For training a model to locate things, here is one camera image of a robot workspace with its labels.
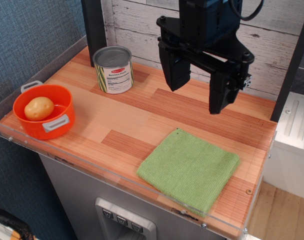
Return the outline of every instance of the green cloth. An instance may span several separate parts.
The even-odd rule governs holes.
[[[142,162],[136,174],[203,217],[201,212],[210,210],[239,163],[238,155],[177,129]]]

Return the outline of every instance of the orange pot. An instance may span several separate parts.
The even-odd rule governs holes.
[[[42,84],[40,81],[28,83],[21,87],[22,94],[13,104],[14,115],[20,121],[29,136],[40,139],[53,139],[67,132],[75,122],[72,95],[60,85]],[[54,103],[53,112],[40,121],[27,119],[24,109],[34,98],[46,97]]]

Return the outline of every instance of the blue wallpaper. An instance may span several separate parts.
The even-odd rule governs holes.
[[[80,0],[0,0],[0,101],[86,34]],[[0,138],[0,208],[41,240],[70,240],[38,155]]]
[[[18,88],[85,34],[80,0],[0,0],[0,84]]]

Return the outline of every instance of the dispenser button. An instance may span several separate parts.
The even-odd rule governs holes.
[[[121,216],[116,216],[116,219],[119,224],[122,224],[124,226],[128,225],[128,221],[125,218],[123,218]]]
[[[108,211],[108,210],[105,210],[102,208],[102,211],[103,211],[103,215],[106,216],[107,218],[109,219],[113,219],[113,213]]]
[[[138,233],[143,233],[143,228],[140,225],[137,225],[133,222],[132,222],[132,229],[134,231],[137,231]]]

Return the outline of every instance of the can lid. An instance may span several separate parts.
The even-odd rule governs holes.
[[[123,46],[106,46],[97,50],[93,55],[93,62],[104,68],[124,67],[129,64],[132,54]]]

